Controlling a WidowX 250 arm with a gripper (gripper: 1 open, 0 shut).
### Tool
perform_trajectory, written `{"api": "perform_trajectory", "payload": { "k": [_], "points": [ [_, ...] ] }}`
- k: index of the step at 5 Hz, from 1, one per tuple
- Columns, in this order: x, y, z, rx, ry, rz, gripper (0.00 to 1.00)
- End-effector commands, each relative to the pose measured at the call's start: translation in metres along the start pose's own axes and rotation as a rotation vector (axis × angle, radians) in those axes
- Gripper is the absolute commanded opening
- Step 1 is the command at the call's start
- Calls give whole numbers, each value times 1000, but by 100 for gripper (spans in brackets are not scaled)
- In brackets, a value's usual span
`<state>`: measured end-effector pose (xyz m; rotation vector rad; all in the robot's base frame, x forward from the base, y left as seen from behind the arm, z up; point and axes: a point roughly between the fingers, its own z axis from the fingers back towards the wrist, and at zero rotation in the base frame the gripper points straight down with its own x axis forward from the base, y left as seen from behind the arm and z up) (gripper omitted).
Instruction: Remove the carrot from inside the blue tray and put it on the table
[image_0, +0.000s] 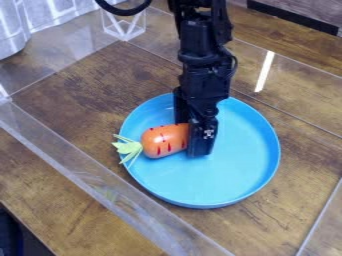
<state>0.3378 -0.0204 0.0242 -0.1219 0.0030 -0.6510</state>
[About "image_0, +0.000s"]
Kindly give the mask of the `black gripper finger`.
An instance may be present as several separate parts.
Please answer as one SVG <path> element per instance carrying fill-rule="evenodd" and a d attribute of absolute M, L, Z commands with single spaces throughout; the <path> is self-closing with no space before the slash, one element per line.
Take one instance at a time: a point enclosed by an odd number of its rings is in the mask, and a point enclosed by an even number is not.
<path fill-rule="evenodd" d="M 184 98 L 182 89 L 176 87 L 174 89 L 174 117 L 176 123 L 187 123 L 190 120 L 188 103 Z"/>
<path fill-rule="evenodd" d="M 194 114 L 188 119 L 188 146 L 187 155 L 200 157 L 212 152 L 218 134 L 218 119 L 202 118 Z"/>

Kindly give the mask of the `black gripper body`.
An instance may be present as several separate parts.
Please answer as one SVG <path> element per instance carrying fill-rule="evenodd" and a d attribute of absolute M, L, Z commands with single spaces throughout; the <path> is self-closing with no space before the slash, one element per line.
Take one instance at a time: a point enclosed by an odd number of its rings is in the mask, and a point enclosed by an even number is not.
<path fill-rule="evenodd" d="M 204 118 L 218 114 L 216 105 L 228 98 L 230 83 L 236 68 L 236 57 L 227 50 L 212 64 L 183 65 L 179 88 L 188 103 L 190 115 Z"/>

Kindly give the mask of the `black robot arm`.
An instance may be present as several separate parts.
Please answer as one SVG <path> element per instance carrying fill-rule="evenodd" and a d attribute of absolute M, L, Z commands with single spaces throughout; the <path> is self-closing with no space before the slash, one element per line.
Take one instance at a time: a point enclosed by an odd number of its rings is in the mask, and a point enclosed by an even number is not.
<path fill-rule="evenodd" d="M 238 59 L 226 49 L 232 24 L 226 0 L 167 0 L 180 40 L 178 60 L 183 65 L 174 89 L 176 123 L 188 124 L 190 157 L 211 153 L 218 135 L 218 103 L 230 96 Z"/>

